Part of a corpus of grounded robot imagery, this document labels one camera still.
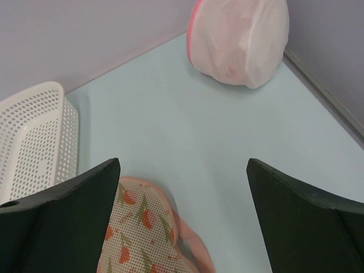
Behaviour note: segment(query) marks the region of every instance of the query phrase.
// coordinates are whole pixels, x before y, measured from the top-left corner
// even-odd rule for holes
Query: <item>floral mesh laundry bag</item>
[[[220,82],[257,88],[274,76],[288,29],[286,0],[198,0],[188,24],[188,59]]]
[[[179,251],[178,237],[189,244],[198,268]],[[97,273],[198,272],[215,272],[210,256],[164,193],[145,180],[121,178]]]

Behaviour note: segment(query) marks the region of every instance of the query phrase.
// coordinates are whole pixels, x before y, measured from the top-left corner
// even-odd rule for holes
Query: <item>pink trim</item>
[[[184,262],[188,264],[188,266],[193,270],[194,273],[215,273],[215,269],[211,261],[210,255],[206,247],[202,243],[201,239],[172,209],[171,205],[169,204],[168,198],[165,196],[164,192],[159,187],[157,187],[156,185],[147,180],[136,177],[130,177],[130,176],[120,177],[120,181],[121,180],[147,184],[150,185],[156,192],[158,192],[158,194],[163,199],[169,211],[173,229],[178,231],[178,233],[175,232],[174,234],[175,237],[173,240],[173,244],[175,246],[176,251],[180,254],[181,259],[183,259]],[[187,259],[185,256],[182,255],[177,245],[178,236],[180,236],[183,240],[187,241],[187,243],[189,244],[189,248],[192,254],[195,256],[196,263],[200,268],[200,270],[198,270],[196,266],[189,259]]]
[[[189,18],[188,26],[187,26],[187,57],[188,57],[188,60],[189,60],[189,62],[191,64],[192,64],[192,62],[191,62],[192,28],[193,28],[193,24],[194,24],[195,19],[196,19],[197,10],[200,7],[201,3],[202,3],[202,0],[197,0],[197,2],[195,3],[195,5],[193,6],[192,13],[191,13],[191,17]]]

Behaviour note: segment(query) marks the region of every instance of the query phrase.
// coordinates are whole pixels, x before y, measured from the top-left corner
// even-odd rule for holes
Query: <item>perforated basket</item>
[[[75,177],[78,112],[57,82],[0,102],[0,204]]]

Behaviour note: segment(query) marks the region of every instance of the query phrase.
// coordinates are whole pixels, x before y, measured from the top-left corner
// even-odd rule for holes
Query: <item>green leaf print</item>
[[[150,269],[152,266],[152,261],[148,257],[148,255],[144,252],[143,249],[141,249],[142,255],[143,255],[143,261],[144,261],[144,273],[150,273]]]
[[[118,201],[121,203],[121,205],[124,204],[124,199],[123,199],[124,192],[125,192],[124,186],[121,183],[119,183],[119,196],[118,196]]]
[[[109,264],[107,266],[107,272],[106,273],[113,273],[113,267],[111,265],[111,258],[109,258]]]
[[[120,232],[120,240],[122,246],[124,243],[126,243],[129,247],[131,246],[131,241],[122,232]]]
[[[159,215],[160,221],[162,222],[163,225],[163,230],[164,230],[164,236],[166,237],[166,242],[172,242],[171,236],[169,235],[171,228],[169,226],[169,224],[167,223],[167,221],[161,216]]]
[[[148,208],[148,203],[147,203],[147,199],[146,196],[143,195],[143,201],[140,204],[140,207],[138,209],[138,212],[135,214],[135,219],[138,219],[138,225],[140,224],[140,222],[142,221],[142,214],[143,212]]]

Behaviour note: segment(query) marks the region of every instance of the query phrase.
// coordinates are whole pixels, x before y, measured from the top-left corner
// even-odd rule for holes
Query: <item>light blue floor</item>
[[[180,36],[68,95],[79,172],[118,157],[162,186],[217,272],[271,272],[246,176],[249,158],[364,201],[364,152],[282,64],[258,90],[194,70]]]

